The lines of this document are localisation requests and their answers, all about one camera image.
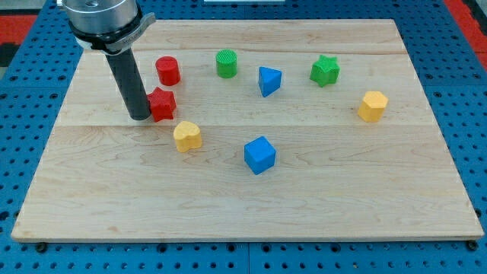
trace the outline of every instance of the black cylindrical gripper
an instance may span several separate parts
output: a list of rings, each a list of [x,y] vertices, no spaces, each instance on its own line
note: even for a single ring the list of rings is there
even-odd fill
[[[115,56],[107,55],[107,60],[130,117],[134,120],[148,118],[151,110],[132,49]]]

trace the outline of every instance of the red star block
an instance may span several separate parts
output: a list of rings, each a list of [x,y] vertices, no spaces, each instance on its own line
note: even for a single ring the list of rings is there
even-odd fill
[[[160,88],[155,88],[151,94],[147,95],[147,98],[155,122],[174,118],[173,111],[176,109],[176,101],[172,91],[163,91]]]

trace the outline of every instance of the plastic toy block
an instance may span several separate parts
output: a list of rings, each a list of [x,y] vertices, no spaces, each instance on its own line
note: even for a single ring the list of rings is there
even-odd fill
[[[310,79],[318,83],[320,87],[327,84],[335,84],[340,67],[336,63],[336,57],[328,58],[321,55],[320,59],[313,64]]]
[[[358,115],[365,122],[378,122],[386,109],[387,102],[387,97],[380,91],[368,91],[358,108]]]
[[[222,49],[216,55],[216,72],[222,78],[237,75],[237,54],[231,49]]]
[[[243,158],[255,175],[274,166],[275,149],[266,137],[261,136],[251,141],[243,149]]]
[[[173,119],[173,111],[176,109],[176,100],[172,91],[163,91],[155,88],[151,94],[147,95],[151,113],[155,122],[162,119]]]
[[[281,87],[282,72],[273,68],[259,68],[259,88],[264,97],[268,97]]]
[[[174,57],[164,56],[159,58],[155,63],[155,68],[158,70],[159,81],[163,85],[172,86],[181,80],[180,69]]]
[[[186,152],[191,148],[201,148],[203,143],[199,127],[188,121],[182,121],[176,126],[173,137],[179,152]]]

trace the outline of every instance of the yellow block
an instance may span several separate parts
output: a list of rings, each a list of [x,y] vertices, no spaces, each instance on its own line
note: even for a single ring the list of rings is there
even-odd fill
[[[203,143],[199,127],[188,121],[182,121],[176,126],[173,137],[179,152],[186,152],[191,148],[201,148]]]
[[[380,91],[368,91],[358,108],[358,115],[365,122],[378,122],[386,109],[387,102],[387,97]]]

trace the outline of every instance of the blue block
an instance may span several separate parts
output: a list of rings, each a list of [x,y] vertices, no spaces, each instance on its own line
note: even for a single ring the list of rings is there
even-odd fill
[[[259,88],[262,96],[268,97],[281,87],[282,72],[273,68],[259,68]]]
[[[249,165],[250,169],[257,174],[274,166],[275,163],[275,149],[267,141],[266,137],[261,136],[244,147],[244,160]]]

